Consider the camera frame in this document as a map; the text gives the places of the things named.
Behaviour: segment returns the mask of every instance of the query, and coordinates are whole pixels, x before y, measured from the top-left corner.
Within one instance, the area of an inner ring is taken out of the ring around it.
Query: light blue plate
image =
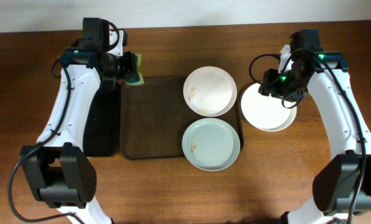
[[[185,157],[196,167],[219,171],[229,167],[240,153],[240,138],[228,123],[204,118],[192,123],[183,135]]]

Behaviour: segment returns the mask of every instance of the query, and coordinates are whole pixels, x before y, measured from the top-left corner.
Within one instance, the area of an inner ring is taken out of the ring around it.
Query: white background
[[[72,30],[83,17],[117,27],[371,19],[371,0],[0,0],[0,32]]]

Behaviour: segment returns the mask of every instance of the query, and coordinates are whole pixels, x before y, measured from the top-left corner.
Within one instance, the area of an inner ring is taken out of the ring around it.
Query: wooden table
[[[250,61],[276,53],[300,29],[320,29],[325,50],[341,51],[352,88],[371,130],[371,21],[128,29],[125,50],[143,55],[145,77],[188,75],[212,65],[230,73],[240,90],[251,83]],[[50,116],[59,80],[52,62],[81,31],[0,34],[0,223],[19,223],[7,202],[7,180],[23,145],[35,143]],[[256,63],[258,77],[278,64]],[[312,195],[313,177],[329,162],[329,145],[308,96],[287,129],[268,133],[243,121],[245,147],[228,169],[205,172],[187,159],[127,161],[120,154],[90,159],[96,196],[116,223],[225,223],[278,218]],[[29,218],[58,212],[36,202],[22,171],[14,200]],[[354,219],[371,223],[371,212]],[[69,223],[66,218],[50,223]]]

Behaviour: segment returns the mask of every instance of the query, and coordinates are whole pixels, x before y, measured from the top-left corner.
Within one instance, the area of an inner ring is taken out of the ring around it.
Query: brown tray
[[[184,77],[145,78],[145,84],[121,87],[119,152],[127,159],[181,157],[184,131],[203,116],[184,101]],[[238,102],[218,119],[243,134]]]

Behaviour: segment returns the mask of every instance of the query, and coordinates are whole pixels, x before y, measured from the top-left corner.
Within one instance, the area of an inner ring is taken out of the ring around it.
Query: plate
[[[192,123],[182,138],[185,157],[199,169],[219,171],[229,167],[240,153],[240,138],[228,123],[204,118]]]
[[[264,131],[280,131],[287,128],[295,119],[297,109],[287,109],[278,98],[263,96],[259,90],[260,84],[249,86],[242,95],[241,110],[245,119],[254,127]],[[294,103],[285,101],[285,106]]]
[[[237,99],[237,86],[225,70],[207,66],[193,71],[185,80],[183,95],[188,107],[202,116],[226,113]]]

